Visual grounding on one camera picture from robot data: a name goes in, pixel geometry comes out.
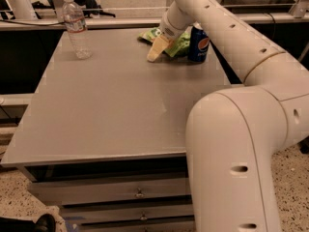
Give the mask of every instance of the blue pepsi can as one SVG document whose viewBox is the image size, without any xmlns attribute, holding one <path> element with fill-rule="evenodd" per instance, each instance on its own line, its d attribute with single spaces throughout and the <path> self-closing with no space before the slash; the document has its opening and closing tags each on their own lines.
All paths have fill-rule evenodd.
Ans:
<svg viewBox="0 0 309 232">
<path fill-rule="evenodd" d="M 210 38 L 198 23 L 194 23 L 191 30 L 187 59 L 196 63 L 204 62 L 206 60 L 209 44 Z"/>
</svg>

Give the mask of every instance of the white machine part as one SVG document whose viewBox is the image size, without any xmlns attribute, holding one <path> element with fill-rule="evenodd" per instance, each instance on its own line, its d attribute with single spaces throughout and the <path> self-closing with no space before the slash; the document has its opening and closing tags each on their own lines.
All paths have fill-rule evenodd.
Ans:
<svg viewBox="0 0 309 232">
<path fill-rule="evenodd" d="M 38 19 L 30 0 L 6 0 L 16 19 Z"/>
<path fill-rule="evenodd" d="M 309 135 L 309 72 L 216 0 L 175 0 L 160 29 L 198 21 L 245 87 L 203 97 L 186 127 L 198 232 L 280 232 L 271 156 Z"/>
</svg>

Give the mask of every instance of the wooden drawer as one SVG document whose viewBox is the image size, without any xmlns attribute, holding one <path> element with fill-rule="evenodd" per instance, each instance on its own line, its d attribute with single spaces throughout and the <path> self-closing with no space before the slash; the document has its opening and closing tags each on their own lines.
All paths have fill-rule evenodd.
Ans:
<svg viewBox="0 0 309 232">
<path fill-rule="evenodd" d="M 119 220 L 142 220 L 193 216 L 190 196 L 151 199 L 93 206 L 73 206 L 61 209 L 63 219 L 75 224 Z"/>
<path fill-rule="evenodd" d="M 183 172 L 32 183 L 29 191 L 45 205 L 58 206 L 190 194 Z"/>
<path fill-rule="evenodd" d="M 83 232 L 168 232 L 176 230 L 194 230 L 194 217 L 177 217 L 168 219 L 154 219 L 139 222 L 115 222 L 102 224 L 88 224 L 78 226 Z"/>
</svg>

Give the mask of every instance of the plastic water bottle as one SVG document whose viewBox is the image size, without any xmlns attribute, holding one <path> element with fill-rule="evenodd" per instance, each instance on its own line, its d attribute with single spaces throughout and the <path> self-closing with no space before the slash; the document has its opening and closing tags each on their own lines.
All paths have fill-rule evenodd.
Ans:
<svg viewBox="0 0 309 232">
<path fill-rule="evenodd" d="M 74 0 L 64 1 L 65 4 L 62 8 L 64 21 L 76 56 L 79 59 L 89 58 L 92 55 L 92 51 L 90 49 L 83 11 Z"/>
</svg>

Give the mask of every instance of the drawer knob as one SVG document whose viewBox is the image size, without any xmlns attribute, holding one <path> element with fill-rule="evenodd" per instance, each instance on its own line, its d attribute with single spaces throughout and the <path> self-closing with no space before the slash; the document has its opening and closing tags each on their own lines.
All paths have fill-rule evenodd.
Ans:
<svg viewBox="0 0 309 232">
<path fill-rule="evenodd" d="M 142 192 L 142 189 L 138 188 L 137 193 L 135 194 L 136 198 L 144 198 L 145 194 Z"/>
<path fill-rule="evenodd" d="M 148 220 L 148 218 L 145 216 L 145 214 L 142 215 L 142 217 L 139 218 L 140 220 Z"/>
</svg>

